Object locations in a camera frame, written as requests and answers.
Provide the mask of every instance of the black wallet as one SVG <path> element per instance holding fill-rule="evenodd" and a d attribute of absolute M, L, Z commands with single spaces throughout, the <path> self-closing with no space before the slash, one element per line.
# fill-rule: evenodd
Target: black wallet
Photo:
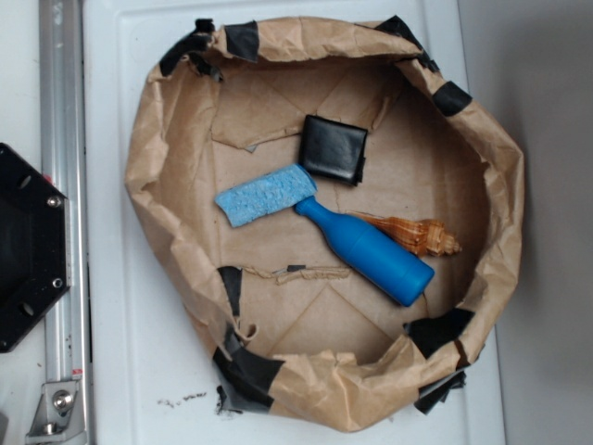
<path fill-rule="evenodd" d="M 358 185 L 362 181 L 367 133 L 363 128 L 308 115 L 298 163 L 310 174 Z"/>

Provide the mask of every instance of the gray wall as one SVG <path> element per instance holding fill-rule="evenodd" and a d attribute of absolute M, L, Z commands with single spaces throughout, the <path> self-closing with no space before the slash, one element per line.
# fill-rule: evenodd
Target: gray wall
<path fill-rule="evenodd" d="M 470 91 L 524 149 L 498 327 L 510 445 L 593 443 L 593 1 L 459 0 Z"/>

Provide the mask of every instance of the metal bracket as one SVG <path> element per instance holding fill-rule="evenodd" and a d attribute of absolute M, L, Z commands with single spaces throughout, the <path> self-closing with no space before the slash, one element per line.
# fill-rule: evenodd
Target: metal bracket
<path fill-rule="evenodd" d="M 78 392 L 78 381 L 44 384 L 25 443 L 64 443 L 74 438 L 80 439 L 79 443 L 86 443 L 84 409 Z"/>

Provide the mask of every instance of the brown paper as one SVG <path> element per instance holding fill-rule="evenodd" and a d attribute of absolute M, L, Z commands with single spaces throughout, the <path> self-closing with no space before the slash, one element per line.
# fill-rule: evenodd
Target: brown paper
<path fill-rule="evenodd" d="M 327 19 L 258 26 L 256 64 L 227 52 L 224 30 L 213 34 L 204 57 L 221 83 L 187 60 L 169 77 L 151 71 L 126 185 L 207 351 L 225 351 L 233 326 L 248 350 L 284 361 L 272 413 L 354 431 L 476 360 L 517 282 L 523 155 L 475 101 L 443 117 L 431 97 L 446 81 L 407 40 Z M 435 279 L 410 308 L 350 271 L 292 210 L 233 229 L 214 204 L 220 191 L 296 162 L 307 114 L 370 131 L 363 182 L 316 178 L 323 205 L 435 218 L 463 245 L 424 259 Z M 308 269 L 288 276 L 290 264 Z M 217 272 L 228 265 L 244 268 L 239 317 Z M 455 306 L 475 312 L 462 350 L 449 343 L 424 358 L 403 324 Z"/>

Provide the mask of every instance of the orange seashell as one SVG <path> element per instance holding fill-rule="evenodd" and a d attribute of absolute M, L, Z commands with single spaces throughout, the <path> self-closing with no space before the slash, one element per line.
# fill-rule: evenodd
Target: orange seashell
<path fill-rule="evenodd" d="M 404 249 L 419 257 L 426 253 L 440 257 L 461 252 L 460 243 L 453 234 L 445 230 L 445 224 L 439 220 L 410 221 L 395 216 L 384 218 L 359 211 L 348 213 L 374 225 L 396 240 Z"/>

